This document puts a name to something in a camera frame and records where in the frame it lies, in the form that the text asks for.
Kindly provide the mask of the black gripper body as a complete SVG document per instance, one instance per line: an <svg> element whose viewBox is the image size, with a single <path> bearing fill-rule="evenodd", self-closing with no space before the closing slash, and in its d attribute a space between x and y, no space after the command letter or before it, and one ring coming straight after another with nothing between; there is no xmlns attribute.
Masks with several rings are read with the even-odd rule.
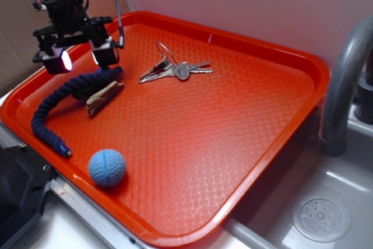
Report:
<svg viewBox="0 0 373 249"><path fill-rule="evenodd" d="M110 16L89 17L81 0L44 0L51 25L33 32L41 45L67 47L90 43L101 47L109 39L105 24Z"/></svg>

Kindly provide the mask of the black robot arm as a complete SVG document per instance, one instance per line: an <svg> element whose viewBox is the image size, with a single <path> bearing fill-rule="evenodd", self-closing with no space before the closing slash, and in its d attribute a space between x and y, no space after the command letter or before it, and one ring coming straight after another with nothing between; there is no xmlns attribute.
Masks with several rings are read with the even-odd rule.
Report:
<svg viewBox="0 0 373 249"><path fill-rule="evenodd" d="M46 7L51 25L33 32L38 41L34 63L43 64L51 75L67 73L72 69L67 49L86 43L100 68L119 63L124 30L120 24L118 41L109 35L105 26L113 22L112 17L90 17L89 0L42 0L41 3Z"/></svg>

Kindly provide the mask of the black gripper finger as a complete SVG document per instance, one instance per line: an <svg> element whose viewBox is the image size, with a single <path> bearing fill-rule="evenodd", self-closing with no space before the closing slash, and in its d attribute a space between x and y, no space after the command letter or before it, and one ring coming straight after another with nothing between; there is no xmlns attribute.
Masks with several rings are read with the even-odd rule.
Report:
<svg viewBox="0 0 373 249"><path fill-rule="evenodd" d="M50 75L68 73L72 70L72 60L68 52L56 44L48 46L46 50L39 47L33 62L42 63Z"/></svg>
<svg viewBox="0 0 373 249"><path fill-rule="evenodd" d="M95 44L93 40L89 40L89 44L92 48L94 61L100 68L106 68L109 65L119 63L119 52L111 36L103 40L100 44Z"/></svg>

